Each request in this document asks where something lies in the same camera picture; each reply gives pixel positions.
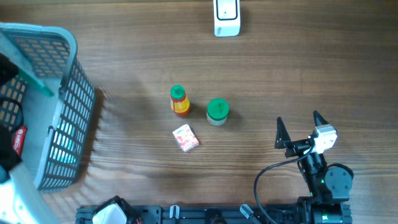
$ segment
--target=red package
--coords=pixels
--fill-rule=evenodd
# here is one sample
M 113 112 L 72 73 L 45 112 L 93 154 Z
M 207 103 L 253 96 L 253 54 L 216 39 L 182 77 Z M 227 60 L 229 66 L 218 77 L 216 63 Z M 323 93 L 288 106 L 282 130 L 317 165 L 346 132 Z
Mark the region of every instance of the red package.
M 18 156 L 21 156 L 22 154 L 22 147 L 24 146 L 26 131 L 26 128 L 22 126 L 15 132 L 14 144 L 12 147 L 17 152 Z

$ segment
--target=robotic arm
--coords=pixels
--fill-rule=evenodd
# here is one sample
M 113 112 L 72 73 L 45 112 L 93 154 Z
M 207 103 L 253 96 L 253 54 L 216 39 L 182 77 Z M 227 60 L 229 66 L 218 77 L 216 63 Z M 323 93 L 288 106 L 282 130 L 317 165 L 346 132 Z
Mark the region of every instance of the robotic arm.
M 256 178 L 254 195 L 266 216 L 265 223 L 352 223 L 349 191 L 353 184 L 353 171 L 342 164 L 327 165 L 323 152 L 333 147 L 337 130 L 317 112 L 313 112 L 315 129 L 307 139 L 291 141 L 282 118 L 277 119 L 276 149 L 286 149 L 291 161 L 265 168 Z M 296 162 L 308 185 L 311 197 L 299 197 L 296 204 L 267 205 L 265 209 L 257 196 L 257 181 L 265 171 Z

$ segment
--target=green lid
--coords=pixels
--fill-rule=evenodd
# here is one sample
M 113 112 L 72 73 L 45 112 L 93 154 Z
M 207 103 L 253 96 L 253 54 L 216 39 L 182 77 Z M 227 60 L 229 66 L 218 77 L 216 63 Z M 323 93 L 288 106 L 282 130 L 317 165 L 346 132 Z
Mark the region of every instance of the green lid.
M 226 118 L 228 113 L 229 105 L 224 99 L 213 99 L 207 105 L 207 114 L 215 121 L 221 121 L 222 119 Z
M 170 95 L 176 100 L 181 100 L 185 96 L 184 87 L 180 85 L 173 86 L 170 90 Z

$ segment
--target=small jar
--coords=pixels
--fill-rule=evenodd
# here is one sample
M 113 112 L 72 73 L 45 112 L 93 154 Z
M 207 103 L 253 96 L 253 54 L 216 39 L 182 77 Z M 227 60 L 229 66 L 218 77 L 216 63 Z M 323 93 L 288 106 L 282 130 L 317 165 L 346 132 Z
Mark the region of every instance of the small jar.
M 214 126 L 220 126 L 225 123 L 229 113 L 227 101 L 221 98 L 213 99 L 207 105 L 207 120 Z
M 185 116 L 189 113 L 191 104 L 182 86 L 175 85 L 170 90 L 170 105 L 174 113 L 179 116 Z

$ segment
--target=wooden table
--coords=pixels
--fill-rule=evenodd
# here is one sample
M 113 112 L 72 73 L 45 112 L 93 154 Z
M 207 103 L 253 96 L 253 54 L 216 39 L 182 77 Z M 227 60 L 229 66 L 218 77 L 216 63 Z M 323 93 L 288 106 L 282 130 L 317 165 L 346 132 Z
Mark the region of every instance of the wooden table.
M 211 2 L 3 6 L 0 20 L 62 26 L 97 102 L 79 181 L 44 198 L 61 221 L 80 205 L 115 195 L 134 205 L 254 204 L 253 182 L 285 160 L 274 149 L 276 118 L 292 139 L 314 128 L 318 110 L 338 131 L 325 153 L 351 167 L 355 223 L 398 218 L 398 7 L 391 2 L 243 1 L 237 37 L 213 34 Z M 172 85 L 193 111 L 170 109 Z M 229 102 L 225 125 L 205 116 Z M 183 153 L 172 131 L 189 124 L 201 145 Z M 297 166 L 259 182 L 262 203 L 308 195 Z

